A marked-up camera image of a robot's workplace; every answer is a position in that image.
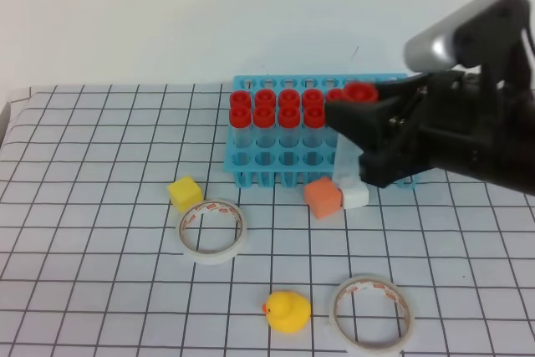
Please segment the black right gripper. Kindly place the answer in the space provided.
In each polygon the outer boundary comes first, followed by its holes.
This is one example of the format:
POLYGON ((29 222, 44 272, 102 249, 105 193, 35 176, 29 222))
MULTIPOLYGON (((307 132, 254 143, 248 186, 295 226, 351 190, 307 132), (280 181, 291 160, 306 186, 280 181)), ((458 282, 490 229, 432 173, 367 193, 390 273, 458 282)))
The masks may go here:
POLYGON ((433 167, 481 171, 502 121, 501 95, 487 72, 452 70, 375 84, 378 102, 328 101, 327 126, 364 151, 363 181, 377 187, 433 167))

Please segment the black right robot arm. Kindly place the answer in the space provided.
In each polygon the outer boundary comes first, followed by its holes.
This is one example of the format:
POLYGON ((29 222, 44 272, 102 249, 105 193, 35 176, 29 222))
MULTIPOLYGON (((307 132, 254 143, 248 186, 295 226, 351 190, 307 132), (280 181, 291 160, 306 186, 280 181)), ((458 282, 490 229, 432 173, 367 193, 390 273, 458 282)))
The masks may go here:
POLYGON ((419 74, 373 86, 375 102, 329 101, 328 127, 362 151, 363 182, 385 188, 433 168, 534 193, 534 96, 481 77, 419 74))

